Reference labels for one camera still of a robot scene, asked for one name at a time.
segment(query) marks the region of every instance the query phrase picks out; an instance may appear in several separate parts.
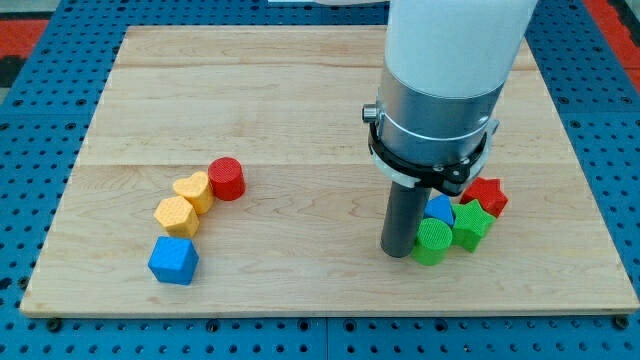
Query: red object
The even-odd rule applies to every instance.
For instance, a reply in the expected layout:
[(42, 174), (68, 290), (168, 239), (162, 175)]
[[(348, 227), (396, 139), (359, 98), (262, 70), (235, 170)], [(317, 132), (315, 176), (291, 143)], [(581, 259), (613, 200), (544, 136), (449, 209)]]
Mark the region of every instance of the red object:
[(28, 58), (48, 23), (49, 20), (0, 21), (0, 58)]
[(482, 209), (496, 218), (509, 202), (509, 199), (500, 189), (500, 179), (475, 179), (471, 186), (462, 194), (460, 204), (466, 204), (478, 199)]
[(631, 32), (620, 21), (618, 11), (608, 1), (584, 0), (584, 4), (636, 90), (640, 92), (640, 78), (634, 73), (640, 70), (640, 47), (631, 40)]
[(209, 181), (213, 194), (225, 201), (239, 198), (246, 188), (242, 166), (238, 160), (230, 157), (220, 158), (209, 165)]

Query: yellow heart-shaped block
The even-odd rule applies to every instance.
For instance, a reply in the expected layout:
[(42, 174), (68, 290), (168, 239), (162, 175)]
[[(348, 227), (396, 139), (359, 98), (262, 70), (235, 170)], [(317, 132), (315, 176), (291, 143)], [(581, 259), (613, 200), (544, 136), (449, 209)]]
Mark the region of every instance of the yellow heart-shaped block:
[(213, 206), (213, 191), (209, 184), (209, 175), (198, 171), (185, 179), (178, 179), (173, 183), (173, 191), (193, 205), (196, 214), (201, 215)]

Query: blue pegboard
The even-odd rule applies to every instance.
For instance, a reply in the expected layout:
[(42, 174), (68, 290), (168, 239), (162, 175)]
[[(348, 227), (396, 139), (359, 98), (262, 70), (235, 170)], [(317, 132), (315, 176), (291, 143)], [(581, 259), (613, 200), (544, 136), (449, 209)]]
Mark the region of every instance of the blue pegboard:
[[(0, 358), (640, 358), (640, 317), (31, 320), (17, 308), (128, 25), (383, 24), (386, 4), (63, 0), (0, 107)], [(640, 100), (583, 4), (540, 0), (527, 32), (640, 290)]]

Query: red cylinder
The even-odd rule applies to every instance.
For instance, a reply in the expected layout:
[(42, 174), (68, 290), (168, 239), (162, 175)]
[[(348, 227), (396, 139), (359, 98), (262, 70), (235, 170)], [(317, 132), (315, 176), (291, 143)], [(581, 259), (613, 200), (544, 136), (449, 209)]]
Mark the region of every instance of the red cylinder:
[(218, 199), (232, 201), (244, 194), (246, 185), (238, 160), (230, 157), (217, 159), (209, 165), (208, 173), (213, 194)]

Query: red star block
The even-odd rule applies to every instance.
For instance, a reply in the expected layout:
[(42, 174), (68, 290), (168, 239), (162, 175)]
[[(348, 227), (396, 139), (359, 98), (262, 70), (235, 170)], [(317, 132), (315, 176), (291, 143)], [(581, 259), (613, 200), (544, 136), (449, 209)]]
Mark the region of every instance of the red star block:
[(482, 209), (496, 218), (502, 213), (509, 199), (500, 189), (500, 179), (475, 179), (460, 198), (460, 204), (478, 199)]

